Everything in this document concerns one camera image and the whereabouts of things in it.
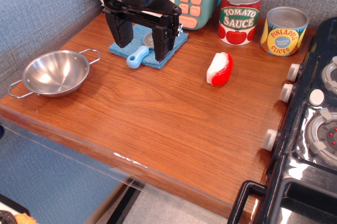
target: blue handle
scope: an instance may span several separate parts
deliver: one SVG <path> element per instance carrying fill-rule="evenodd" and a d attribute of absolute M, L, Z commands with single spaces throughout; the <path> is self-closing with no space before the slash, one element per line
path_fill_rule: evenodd
<path fill-rule="evenodd" d="M 126 64 L 128 67 L 131 69 L 137 69 L 141 65 L 143 58 L 148 55 L 148 51 L 148 47 L 144 45 L 139 46 L 139 48 L 134 53 L 126 58 Z"/>

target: stove knob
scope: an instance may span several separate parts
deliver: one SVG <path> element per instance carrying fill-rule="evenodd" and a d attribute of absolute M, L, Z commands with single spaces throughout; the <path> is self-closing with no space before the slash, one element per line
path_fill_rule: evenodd
<path fill-rule="evenodd" d="M 300 70 L 300 66 L 299 64 L 291 64 L 289 72 L 288 72 L 288 76 L 287 79 L 290 80 L 291 82 L 295 82 L 296 78 L 297 78 L 297 74 L 299 73 Z"/>
<path fill-rule="evenodd" d="M 275 140 L 276 140 L 276 136 L 277 136 L 276 130 L 268 129 L 264 137 L 263 148 L 268 151 L 272 151 Z"/>
<path fill-rule="evenodd" d="M 314 89 L 312 90 L 312 92 L 309 94 L 309 103 L 314 106 L 317 107 L 320 104 L 322 104 L 324 101 L 324 93 L 319 90 L 319 89 Z"/>
<path fill-rule="evenodd" d="M 281 95 L 280 95 L 281 101 L 283 101 L 285 103 L 288 103 L 293 87 L 294 87 L 293 84 L 284 84 L 283 85 Z"/>

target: wooden countertop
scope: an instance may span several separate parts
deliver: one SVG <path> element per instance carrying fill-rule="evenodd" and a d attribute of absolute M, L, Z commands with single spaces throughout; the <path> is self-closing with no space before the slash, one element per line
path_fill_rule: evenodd
<path fill-rule="evenodd" d="M 243 181 L 266 181 L 264 135 L 280 127 L 282 86 L 315 31 L 306 31 L 297 54 L 276 57 L 260 46 L 263 19 L 244 46 L 220 41 L 218 20 L 215 12 L 204 28 L 186 30 L 187 42 L 163 69 L 132 70 L 108 51 L 113 37 L 101 14 L 62 47 L 101 52 L 82 86 L 62 98 L 6 95 L 0 116 L 228 217 Z M 213 87 L 206 71 L 218 52 L 230 53 L 234 68 L 225 85 Z"/>

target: blue sponge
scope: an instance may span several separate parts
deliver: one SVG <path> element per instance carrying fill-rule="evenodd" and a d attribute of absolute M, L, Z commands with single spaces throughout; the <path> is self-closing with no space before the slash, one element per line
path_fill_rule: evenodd
<path fill-rule="evenodd" d="M 128 45 L 126 45 L 124 48 L 120 48 L 116 43 L 114 43 L 109 47 L 109 50 L 113 54 L 127 58 L 129 55 L 134 53 L 139 48 L 139 46 L 144 45 L 143 38 L 147 33 L 151 31 L 152 30 L 148 27 L 136 24 L 133 26 L 133 39 Z M 171 50 L 160 62 L 155 59 L 154 50 L 150 49 L 149 54 L 143 58 L 142 64 L 157 69 L 163 68 L 167 61 L 173 56 L 175 51 L 179 49 L 184 42 L 187 41 L 187 36 L 187 33 L 182 33 L 179 37 L 176 37 L 173 50 Z"/>

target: stove burner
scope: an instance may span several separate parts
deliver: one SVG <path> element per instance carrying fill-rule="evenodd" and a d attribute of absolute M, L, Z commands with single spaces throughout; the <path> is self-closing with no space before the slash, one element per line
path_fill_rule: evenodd
<path fill-rule="evenodd" d="M 337 113 L 320 110 L 306 128 L 310 149 L 324 161 L 337 166 Z"/>
<path fill-rule="evenodd" d="M 325 66 L 322 71 L 322 80 L 327 90 L 337 94 L 337 82 L 334 79 L 337 69 L 337 56 L 333 57 L 331 63 Z"/>

